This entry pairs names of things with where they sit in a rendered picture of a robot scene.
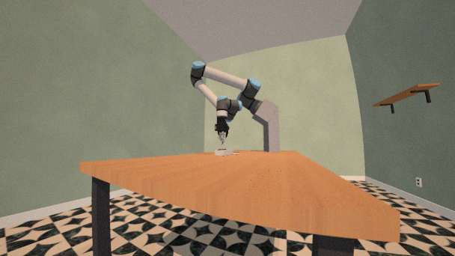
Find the white power strip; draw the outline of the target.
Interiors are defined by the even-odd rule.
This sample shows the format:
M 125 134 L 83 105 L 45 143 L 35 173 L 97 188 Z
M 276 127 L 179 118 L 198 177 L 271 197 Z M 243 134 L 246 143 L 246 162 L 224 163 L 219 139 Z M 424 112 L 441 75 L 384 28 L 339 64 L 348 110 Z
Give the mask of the white power strip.
M 215 150 L 215 156 L 226 156 L 233 154 L 233 150 L 219 149 Z

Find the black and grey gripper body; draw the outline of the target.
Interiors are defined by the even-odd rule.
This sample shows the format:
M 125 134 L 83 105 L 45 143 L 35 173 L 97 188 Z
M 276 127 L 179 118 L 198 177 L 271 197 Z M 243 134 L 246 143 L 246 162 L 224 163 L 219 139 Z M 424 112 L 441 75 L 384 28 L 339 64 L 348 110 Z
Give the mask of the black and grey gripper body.
M 220 120 L 219 118 L 220 118 L 221 120 Z M 221 132 L 223 132 L 223 131 L 225 131 L 225 130 L 228 128 L 228 126 L 224 123 L 224 120 L 225 120 L 225 119 L 226 119 L 226 117 L 224 117 L 224 116 L 219 116 L 219 117 L 217 117 L 217 124 L 215 124 L 215 126 L 216 126 L 215 131 L 218 131 L 218 132 L 221 131 Z M 222 126 L 223 126 L 223 128 L 222 128 Z

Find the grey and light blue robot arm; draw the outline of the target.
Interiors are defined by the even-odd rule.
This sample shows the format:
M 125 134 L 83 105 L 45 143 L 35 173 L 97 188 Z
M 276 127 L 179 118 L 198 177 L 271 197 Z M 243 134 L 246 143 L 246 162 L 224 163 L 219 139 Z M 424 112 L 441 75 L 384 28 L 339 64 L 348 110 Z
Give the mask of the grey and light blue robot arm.
M 225 96 L 217 98 L 203 83 L 202 76 L 238 88 L 241 92 L 236 100 L 229 100 Z M 226 117 L 224 123 L 227 125 L 228 130 L 229 126 L 227 122 L 231 122 L 236 113 L 242 110 L 242 107 L 247 108 L 254 115 L 263 102 L 253 99 L 261 87 L 261 84 L 254 78 L 243 80 L 220 70 L 207 67 L 201 61 L 195 61 L 192 64 L 190 78 L 194 88 L 198 89 L 216 107 L 216 117 Z

